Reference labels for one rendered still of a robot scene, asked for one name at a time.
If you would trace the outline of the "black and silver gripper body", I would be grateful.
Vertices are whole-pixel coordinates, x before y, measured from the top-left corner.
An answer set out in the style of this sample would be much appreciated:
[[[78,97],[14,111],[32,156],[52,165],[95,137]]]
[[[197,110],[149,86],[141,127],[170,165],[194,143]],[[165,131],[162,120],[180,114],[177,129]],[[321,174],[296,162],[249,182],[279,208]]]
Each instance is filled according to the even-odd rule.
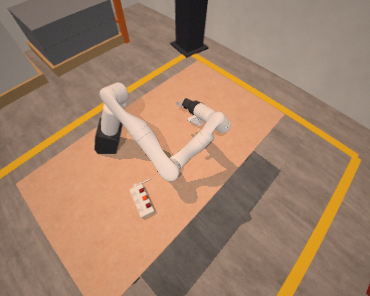
[[[184,106],[185,108],[189,109],[189,112],[192,115],[194,115],[194,116],[188,117],[187,120],[190,123],[193,123],[193,124],[198,125],[198,126],[202,126],[203,122],[200,119],[199,114],[200,114],[200,111],[204,107],[208,107],[208,106],[206,106],[204,103],[200,103],[199,101],[191,101],[191,100],[189,100],[187,98],[184,99],[184,101],[182,103],[182,106]]]

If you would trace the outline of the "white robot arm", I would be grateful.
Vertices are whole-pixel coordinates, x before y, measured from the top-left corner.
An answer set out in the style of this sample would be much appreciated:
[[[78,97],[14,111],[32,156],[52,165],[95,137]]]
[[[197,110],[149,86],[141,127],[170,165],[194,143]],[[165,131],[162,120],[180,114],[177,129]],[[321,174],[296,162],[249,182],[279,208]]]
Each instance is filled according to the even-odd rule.
[[[204,107],[199,114],[200,119],[206,122],[202,130],[169,158],[162,150],[150,126],[144,120],[124,110],[128,102],[128,91],[122,83],[115,83],[101,89],[100,97],[104,102],[101,131],[107,136],[113,136],[118,132],[121,122],[166,181],[175,181],[184,164],[213,141],[214,130],[226,133],[231,128],[230,121],[222,112]],[[125,103],[120,105],[124,101]]]

